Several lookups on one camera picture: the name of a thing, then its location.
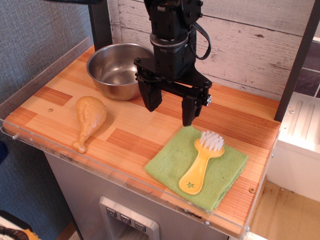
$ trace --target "green towel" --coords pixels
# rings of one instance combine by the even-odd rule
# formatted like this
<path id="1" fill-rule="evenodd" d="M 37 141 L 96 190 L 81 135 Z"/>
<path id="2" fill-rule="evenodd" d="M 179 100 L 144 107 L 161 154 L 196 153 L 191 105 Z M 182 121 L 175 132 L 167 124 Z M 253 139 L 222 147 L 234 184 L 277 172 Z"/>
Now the green towel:
<path id="1" fill-rule="evenodd" d="M 245 168 L 248 156 L 224 145 L 224 154 L 209 160 L 201 191 L 189 195 L 179 188 L 179 181 L 198 155 L 195 140 L 200 137 L 201 132 L 194 127 L 183 127 L 145 170 L 182 198 L 212 212 Z"/>

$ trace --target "wooden tabletop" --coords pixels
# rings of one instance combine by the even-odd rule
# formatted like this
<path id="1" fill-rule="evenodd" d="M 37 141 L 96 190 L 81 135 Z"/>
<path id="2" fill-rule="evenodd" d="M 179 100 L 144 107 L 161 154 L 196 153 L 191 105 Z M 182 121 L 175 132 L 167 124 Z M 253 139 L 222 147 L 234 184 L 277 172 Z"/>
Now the wooden tabletop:
<path id="1" fill-rule="evenodd" d="M 230 147 L 247 154 L 249 159 L 217 209 L 207 214 L 182 200 L 144 170 L 183 127 L 182 99 L 163 91 L 162 104 L 149 112 L 141 97 L 131 101 L 103 97 L 87 73 L 87 61 L 93 53 L 91 47 L 12 112 L 3 124 L 6 130 L 191 218 L 208 220 L 211 226 L 230 236 L 240 236 L 248 224 L 277 138 L 280 123 L 273 119 L 279 102 L 213 84 L 212 103 L 202 108 L 192 125 L 198 130 L 217 132 Z M 84 154 L 72 150 L 72 142 L 80 133 L 75 105 L 82 96 L 102 100 L 108 110 L 105 124 L 87 140 Z"/>

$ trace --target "screw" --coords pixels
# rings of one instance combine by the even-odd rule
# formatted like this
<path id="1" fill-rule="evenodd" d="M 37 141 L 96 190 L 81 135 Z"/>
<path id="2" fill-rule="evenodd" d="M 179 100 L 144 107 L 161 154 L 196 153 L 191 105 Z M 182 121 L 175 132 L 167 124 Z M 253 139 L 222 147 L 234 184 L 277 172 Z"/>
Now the screw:
<path id="1" fill-rule="evenodd" d="M 211 98 L 212 96 L 210 95 L 209 98 L 206 100 L 206 106 L 208 107 L 209 104 L 211 103 Z"/>
<path id="2" fill-rule="evenodd" d="M 210 85 L 210 80 L 208 80 L 208 79 L 206 79 L 206 80 L 204 80 L 204 82 L 203 82 L 203 86 L 204 87 L 208 87 L 209 85 Z"/>

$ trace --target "orange object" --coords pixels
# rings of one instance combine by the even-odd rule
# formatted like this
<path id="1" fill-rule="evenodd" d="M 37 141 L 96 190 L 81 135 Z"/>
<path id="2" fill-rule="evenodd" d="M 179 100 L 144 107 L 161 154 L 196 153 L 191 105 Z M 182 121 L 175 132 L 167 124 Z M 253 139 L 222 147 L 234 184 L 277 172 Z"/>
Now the orange object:
<path id="1" fill-rule="evenodd" d="M 75 105 L 77 118 L 81 126 L 79 140 L 72 143 L 72 148 L 83 154 L 87 148 L 85 141 L 97 131 L 107 118 L 107 108 L 101 100 L 93 96 L 79 98 Z"/>
<path id="2" fill-rule="evenodd" d="M 29 229 L 22 230 L 28 236 L 29 240 L 39 240 L 39 237 Z"/>
<path id="3" fill-rule="evenodd" d="M 195 140 L 194 146 L 198 151 L 198 155 L 192 166 L 179 181 L 180 189 L 190 195 L 196 195 L 201 191 L 209 160 L 218 158 L 225 153 L 222 137 L 220 137 L 221 140 L 219 141 L 219 135 L 214 133 L 216 141 L 212 141 L 211 138 L 204 140 L 204 135 L 206 135 L 205 132 L 202 133 L 201 138 Z"/>

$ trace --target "black robotic arm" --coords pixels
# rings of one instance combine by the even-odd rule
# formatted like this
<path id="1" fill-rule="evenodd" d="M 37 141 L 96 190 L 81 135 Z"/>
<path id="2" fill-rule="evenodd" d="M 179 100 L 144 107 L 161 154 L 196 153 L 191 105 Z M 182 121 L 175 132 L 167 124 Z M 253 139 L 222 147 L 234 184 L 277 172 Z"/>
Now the black robotic arm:
<path id="1" fill-rule="evenodd" d="M 99 4 L 102 0 L 47 0 L 78 4 Z M 155 110 L 162 91 L 182 97 L 182 123 L 192 124 L 202 106 L 211 102 L 210 80 L 195 68 L 196 58 L 206 59 L 211 51 L 208 34 L 196 23 L 203 15 L 201 0 L 144 0 L 151 21 L 150 42 L 154 60 L 137 58 L 136 80 L 145 107 Z M 208 41 L 203 57 L 196 54 L 197 31 Z"/>

